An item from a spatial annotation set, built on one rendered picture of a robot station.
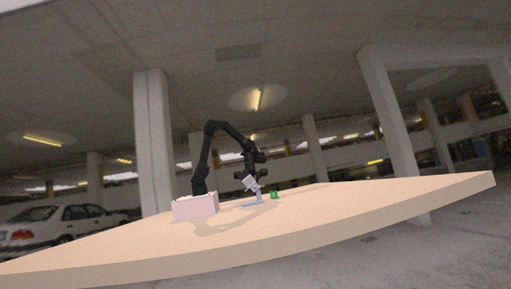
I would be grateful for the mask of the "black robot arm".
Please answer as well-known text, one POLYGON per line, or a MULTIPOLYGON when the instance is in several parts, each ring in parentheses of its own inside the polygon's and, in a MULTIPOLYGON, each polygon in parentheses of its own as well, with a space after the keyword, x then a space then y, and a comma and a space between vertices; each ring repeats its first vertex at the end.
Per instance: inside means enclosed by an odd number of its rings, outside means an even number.
POLYGON ((216 130, 220 129, 223 129, 240 144, 240 147, 243 149, 240 155, 244 157, 244 162, 248 160, 253 160, 255 163, 259 164, 264 164, 266 162, 265 153, 259 152, 252 140, 244 137, 227 121, 211 119, 204 124, 204 139, 199 157, 199 163, 194 171, 194 176, 191 179, 193 192, 192 196, 200 196, 208 193, 207 185, 205 184, 205 178, 209 174, 210 167, 207 167, 207 160, 213 134, 216 130))

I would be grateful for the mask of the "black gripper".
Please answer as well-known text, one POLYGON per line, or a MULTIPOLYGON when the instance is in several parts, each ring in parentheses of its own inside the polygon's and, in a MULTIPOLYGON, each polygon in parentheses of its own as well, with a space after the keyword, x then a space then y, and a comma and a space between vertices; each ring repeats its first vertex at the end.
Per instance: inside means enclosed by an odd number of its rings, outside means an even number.
MULTIPOLYGON (((251 175, 256 175, 256 183, 258 184, 258 181, 259 181, 259 178, 261 178, 261 176, 267 176, 268 175, 268 170, 267 169, 260 169, 260 171, 256 172, 256 169, 255 169, 255 164, 254 164, 254 161, 253 160, 248 160, 245 163, 245 169, 251 174, 251 175)), ((234 172, 234 179, 239 179, 237 176, 240 175, 240 171, 239 172, 234 172)))

